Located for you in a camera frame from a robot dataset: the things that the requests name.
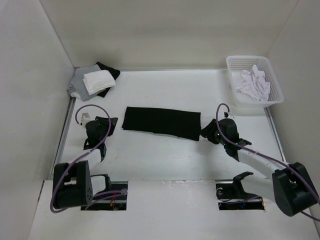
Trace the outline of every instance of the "white laundry basket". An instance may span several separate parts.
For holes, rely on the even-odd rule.
[[[229,80],[235,106],[238,108],[266,108],[272,104],[279,104],[284,101],[284,95],[280,89],[275,72],[269,60],[264,56],[228,56],[226,58]],[[265,81],[270,83],[270,93],[268,101],[256,101],[250,96],[238,92],[236,83],[241,81],[241,71],[251,70],[256,65],[259,70],[264,71]]]

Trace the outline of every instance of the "white wall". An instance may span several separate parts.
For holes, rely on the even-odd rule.
[[[28,237],[73,72],[39,0],[0,1],[0,239]]]
[[[300,0],[268,57],[284,94],[271,107],[286,159],[304,164],[320,192],[320,1]],[[312,208],[320,218],[320,207]]]
[[[265,56],[298,0],[40,0],[71,62],[218,68]]]

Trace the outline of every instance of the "black cloth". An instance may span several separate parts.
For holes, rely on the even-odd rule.
[[[120,75],[120,71],[119,71],[119,70],[114,69],[114,68],[109,67],[109,66],[106,66],[106,65],[102,64],[101,62],[97,62],[96,64],[99,66],[99,68],[100,68],[101,70],[108,70],[109,73],[110,73],[110,74],[112,75],[112,77],[114,78],[114,80],[116,80],[116,79],[119,77],[119,75]],[[97,95],[104,98],[104,97],[107,95],[107,93],[109,92],[110,88],[111,88],[111,87],[106,88],[104,91],[100,92],[100,93],[97,94]]]
[[[128,106],[122,128],[199,141],[200,115],[200,112]]]

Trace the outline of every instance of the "white table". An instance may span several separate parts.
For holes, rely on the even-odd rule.
[[[121,128],[126,107],[154,107],[201,112],[204,128],[216,115],[218,104],[233,104],[227,71],[172,70],[122,72],[105,98],[76,100],[64,151],[59,162],[69,162],[82,153],[87,138],[85,129],[74,118],[78,108],[96,104],[111,117],[118,117],[114,134],[106,140],[107,155],[92,174],[108,173],[112,181],[128,180],[221,180],[232,179],[251,167],[229,157],[221,145],[200,137],[200,141],[128,131]],[[225,108],[221,109],[223,118]],[[241,138],[263,153],[281,159],[264,109],[231,108]],[[105,117],[94,107],[80,111],[92,118]]]
[[[245,171],[259,175],[229,157],[221,145],[121,128],[127,106],[201,112],[205,127],[221,102],[232,104],[226,70],[122,72],[105,98],[76,100],[60,162],[81,154],[87,138],[85,129],[74,121],[79,107],[96,104],[118,117],[106,142],[107,156],[91,172],[108,173],[112,181],[129,180],[127,210],[83,212],[75,207],[53,214],[49,209],[52,181],[46,181],[29,240],[318,240],[311,219],[302,214],[287,217],[267,199],[265,211],[219,211],[214,180],[232,179]],[[99,109],[84,111],[93,118],[104,117]],[[263,109],[232,107],[231,111],[241,138],[281,159]]]

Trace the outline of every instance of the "folded gray towel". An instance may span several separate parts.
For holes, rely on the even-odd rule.
[[[81,97],[82,101],[88,101],[94,98],[99,93],[103,92],[104,90],[98,91],[92,95],[89,95],[86,86],[84,84],[84,74],[92,73],[100,71],[100,67],[98,65],[90,66],[90,67],[81,67],[75,70],[74,77],[71,79],[70,83],[68,84],[66,91],[68,94],[73,93],[75,91]]]

